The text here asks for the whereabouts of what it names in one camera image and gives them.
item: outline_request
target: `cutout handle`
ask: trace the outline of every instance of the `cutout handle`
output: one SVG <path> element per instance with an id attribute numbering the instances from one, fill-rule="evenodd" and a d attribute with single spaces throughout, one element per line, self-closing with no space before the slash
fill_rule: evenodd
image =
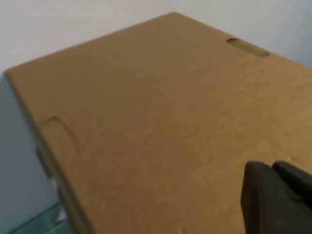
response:
<path id="1" fill-rule="evenodd" d="M 226 42 L 242 51 L 245 51 L 253 55 L 257 55 L 259 57 L 266 57 L 270 55 L 270 53 L 265 51 L 264 49 L 257 47 L 255 45 L 249 44 L 239 39 L 230 38 L 226 40 Z"/>

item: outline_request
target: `cardboard box lid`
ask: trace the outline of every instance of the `cardboard box lid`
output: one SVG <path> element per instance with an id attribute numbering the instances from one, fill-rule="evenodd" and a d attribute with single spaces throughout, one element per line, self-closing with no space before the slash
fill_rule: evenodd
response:
<path id="1" fill-rule="evenodd" d="M 247 160 L 311 169 L 312 72 L 171 13 L 10 69 L 96 233 L 244 232 Z"/>

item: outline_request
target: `dark plastic object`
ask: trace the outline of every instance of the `dark plastic object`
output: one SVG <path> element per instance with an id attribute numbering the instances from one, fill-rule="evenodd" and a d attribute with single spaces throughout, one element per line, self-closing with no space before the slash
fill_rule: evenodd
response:
<path id="1" fill-rule="evenodd" d="M 246 164 L 241 207 L 246 234 L 312 234 L 312 176 L 289 163 Z"/>

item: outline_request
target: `cardboard surface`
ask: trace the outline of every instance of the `cardboard surface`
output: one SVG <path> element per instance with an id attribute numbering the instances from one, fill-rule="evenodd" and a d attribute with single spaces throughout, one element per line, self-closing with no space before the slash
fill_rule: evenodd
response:
<path id="1" fill-rule="evenodd" d="M 96 233 L 242 234 L 247 160 L 311 172 L 312 71 L 230 38 L 172 13 L 7 72 Z"/>

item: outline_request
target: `brown cardboard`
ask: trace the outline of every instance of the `brown cardboard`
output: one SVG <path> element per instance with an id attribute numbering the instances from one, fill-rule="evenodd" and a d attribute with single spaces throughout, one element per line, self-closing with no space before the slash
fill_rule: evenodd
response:
<path id="1" fill-rule="evenodd" d="M 312 171 L 312 71 L 230 38 L 171 13 L 7 72 L 96 233 L 241 234 L 247 160 Z"/>

